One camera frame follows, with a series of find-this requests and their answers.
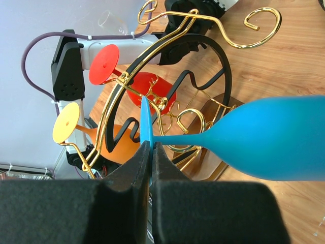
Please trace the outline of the red wine glass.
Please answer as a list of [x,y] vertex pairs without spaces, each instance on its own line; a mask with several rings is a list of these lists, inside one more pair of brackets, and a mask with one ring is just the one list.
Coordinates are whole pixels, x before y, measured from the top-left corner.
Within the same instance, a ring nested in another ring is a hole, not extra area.
[[162,114],[168,113],[177,98],[175,91],[168,98],[172,85],[158,75],[149,72],[139,72],[131,79],[131,83],[127,84],[128,73],[116,70],[118,60],[119,48],[116,45],[109,44],[101,49],[90,66],[90,82],[93,85],[119,82],[124,85],[127,95],[136,106],[140,107],[142,97],[146,97],[160,109]]

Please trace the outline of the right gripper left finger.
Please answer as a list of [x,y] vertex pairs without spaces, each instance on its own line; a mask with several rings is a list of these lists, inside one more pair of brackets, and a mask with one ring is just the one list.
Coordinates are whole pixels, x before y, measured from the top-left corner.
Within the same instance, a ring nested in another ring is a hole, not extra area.
[[102,180],[1,181],[1,243],[145,243],[150,144]]

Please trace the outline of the clear wine glass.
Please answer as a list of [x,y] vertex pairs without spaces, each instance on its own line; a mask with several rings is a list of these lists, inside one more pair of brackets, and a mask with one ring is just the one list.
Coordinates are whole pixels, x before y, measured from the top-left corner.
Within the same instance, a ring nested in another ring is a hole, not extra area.
[[108,35],[127,35],[128,28],[124,21],[109,10],[105,10],[97,21],[98,26]]

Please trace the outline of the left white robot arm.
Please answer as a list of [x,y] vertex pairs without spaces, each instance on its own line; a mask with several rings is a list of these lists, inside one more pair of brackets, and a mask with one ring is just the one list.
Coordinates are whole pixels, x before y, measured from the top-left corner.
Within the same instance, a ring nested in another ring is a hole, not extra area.
[[[115,114],[124,93],[135,96],[136,105],[139,105],[142,98],[147,98],[153,120],[161,123],[164,115],[173,118],[171,111],[176,101],[176,90],[186,76],[190,77],[192,86],[199,92],[204,92],[220,76],[224,76],[223,101],[218,103],[214,121],[219,120],[225,113],[232,89],[232,74],[226,54],[212,39],[190,32],[191,27],[197,21],[220,25],[219,19],[214,16],[201,15],[198,9],[192,9],[187,13],[169,11],[168,14],[182,17],[179,26],[146,48],[126,71],[119,72],[116,70],[120,52],[115,44],[104,46],[94,57],[89,69],[90,82],[94,85],[104,85],[109,82],[116,84],[105,103],[97,129],[87,129],[78,124],[81,115],[79,104],[83,100],[82,96],[73,94],[72,98],[68,99],[67,104],[59,108],[59,118],[72,115],[73,120],[67,122],[65,129],[55,125],[53,139],[60,145],[75,148],[81,161],[82,170],[87,172],[90,177],[93,177],[92,167],[100,157],[123,164],[140,145],[139,122],[135,118],[128,118],[119,130],[115,131]],[[173,85],[166,83],[159,76],[142,71],[142,68],[157,55],[161,56],[161,65],[174,64],[175,60],[169,58],[168,51],[172,48],[181,50],[182,44],[190,43],[211,47],[221,61],[222,69],[206,84],[197,86],[194,73],[189,70],[183,71]],[[89,154],[84,155],[77,147],[76,142],[69,140],[75,130],[79,130],[92,138],[92,148]]]

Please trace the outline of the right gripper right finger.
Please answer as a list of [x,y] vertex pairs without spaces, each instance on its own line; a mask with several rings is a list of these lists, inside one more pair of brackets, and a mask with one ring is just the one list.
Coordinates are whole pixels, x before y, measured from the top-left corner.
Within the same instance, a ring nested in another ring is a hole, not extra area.
[[155,243],[290,243],[277,200],[252,181],[193,181],[157,143],[152,159]]

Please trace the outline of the blue wine glass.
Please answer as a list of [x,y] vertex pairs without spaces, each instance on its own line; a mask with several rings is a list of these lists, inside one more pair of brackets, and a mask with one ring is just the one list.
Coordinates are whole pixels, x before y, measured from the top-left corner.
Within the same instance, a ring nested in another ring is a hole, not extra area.
[[268,97],[239,106],[199,134],[155,136],[142,99],[140,139],[212,151],[247,175],[272,181],[324,181],[324,96]]

